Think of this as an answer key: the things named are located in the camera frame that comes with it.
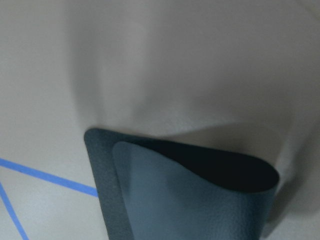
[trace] thin blue line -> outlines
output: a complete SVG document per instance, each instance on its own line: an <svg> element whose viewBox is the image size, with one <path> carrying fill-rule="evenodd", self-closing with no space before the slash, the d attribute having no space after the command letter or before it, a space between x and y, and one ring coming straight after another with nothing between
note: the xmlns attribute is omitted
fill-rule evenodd
<svg viewBox="0 0 320 240"><path fill-rule="evenodd" d="M51 182L53 184L58 184L66 188L79 191L84 194L98 197L97 189L92 186L87 186L75 181L71 181L59 176L52 175L50 173L36 170L31 167L23 166L8 160L4 160L2 158L0 158L0 166L5 167L7 169L14 170L14 171L18 171L23 174L30 175L35 178L39 178L39 179Z"/></svg>
<svg viewBox="0 0 320 240"><path fill-rule="evenodd" d="M0 182L0 195L1 195L1 198L2 198L2 201L5 205L6 210L8 211L8 213L9 213L16 229L19 231L22 239L29 240L24 228L22 227L21 223L19 222L19 219L15 213L15 210L12 207L11 202L10 202L10 200L6 194L6 191L5 191L4 187L2 186L1 182Z"/></svg>

